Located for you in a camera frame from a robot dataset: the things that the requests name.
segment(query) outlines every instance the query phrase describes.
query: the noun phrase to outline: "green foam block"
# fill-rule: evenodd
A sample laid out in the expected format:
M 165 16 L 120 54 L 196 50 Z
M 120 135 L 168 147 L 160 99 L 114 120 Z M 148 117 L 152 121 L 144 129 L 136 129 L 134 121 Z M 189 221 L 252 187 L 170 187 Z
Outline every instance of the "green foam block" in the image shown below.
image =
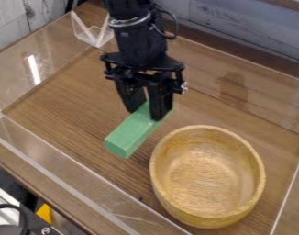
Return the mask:
M 150 119 L 149 103 L 144 103 L 105 138 L 106 150 L 125 159 L 129 158 L 160 123 L 161 121 Z

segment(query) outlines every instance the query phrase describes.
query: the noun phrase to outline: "yellow object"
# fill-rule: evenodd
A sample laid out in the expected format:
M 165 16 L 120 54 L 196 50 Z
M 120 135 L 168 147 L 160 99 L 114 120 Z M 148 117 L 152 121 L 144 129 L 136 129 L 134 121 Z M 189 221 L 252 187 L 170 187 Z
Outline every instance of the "yellow object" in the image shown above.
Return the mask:
M 189 226 L 217 229 L 254 207 L 265 183 L 261 159 L 236 134 L 210 126 L 173 131 L 150 158 L 160 204 Z
M 37 216 L 52 225 L 52 209 L 46 204 L 44 204 L 38 209 Z

